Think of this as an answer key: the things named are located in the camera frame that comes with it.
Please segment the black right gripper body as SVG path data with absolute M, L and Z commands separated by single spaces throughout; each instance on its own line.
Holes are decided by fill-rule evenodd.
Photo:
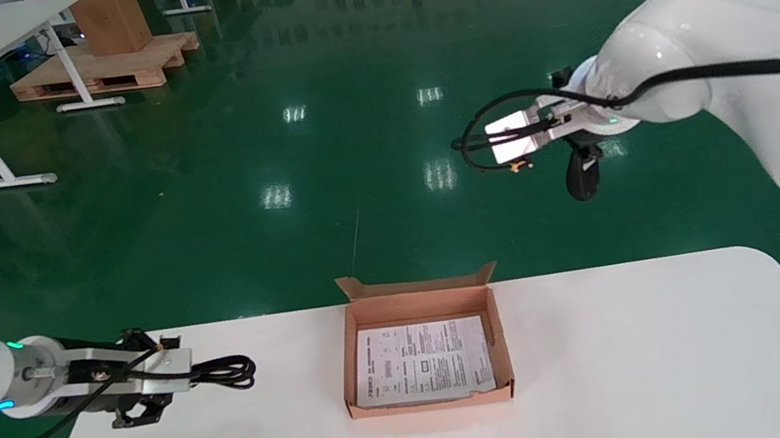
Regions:
M 596 140 L 581 140 L 567 144 L 571 154 L 569 162 L 572 171 L 597 167 L 603 158 L 603 152 Z

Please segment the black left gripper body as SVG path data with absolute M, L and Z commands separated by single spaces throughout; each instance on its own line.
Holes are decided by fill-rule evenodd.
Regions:
M 114 342 L 62 338 L 58 343 L 73 353 L 66 365 L 67 388 L 84 388 L 84 393 L 66 397 L 68 412 L 113 413 L 112 407 L 122 398 L 167 394 L 159 390 L 158 381 L 151 382 L 146 377 L 161 351 L 128 352 L 123 349 L 121 338 Z

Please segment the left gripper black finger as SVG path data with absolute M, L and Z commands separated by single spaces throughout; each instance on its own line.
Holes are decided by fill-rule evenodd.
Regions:
M 132 429 L 155 425 L 163 416 L 167 406 L 173 403 L 174 394 L 140 395 L 139 398 L 121 398 L 112 407 L 115 416 L 113 429 Z
M 179 349 L 181 347 L 181 340 L 183 340 L 180 336 L 172 337 L 171 335 L 166 337 L 161 336 L 157 340 L 154 340 L 154 338 L 151 338 L 151 335 L 149 335 L 149 332 L 138 327 L 124 329 L 121 334 L 122 347 L 128 352 L 140 353 L 152 350 L 158 353 L 163 350 Z

